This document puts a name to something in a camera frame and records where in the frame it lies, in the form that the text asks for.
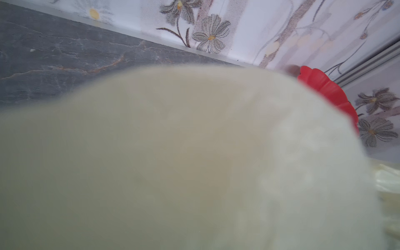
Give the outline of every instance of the blurry white object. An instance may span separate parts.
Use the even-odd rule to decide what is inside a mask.
[[[400,164],[371,160],[385,215],[389,249],[400,249]]]
[[[382,249],[350,120],[291,77],[122,72],[0,128],[0,249]]]

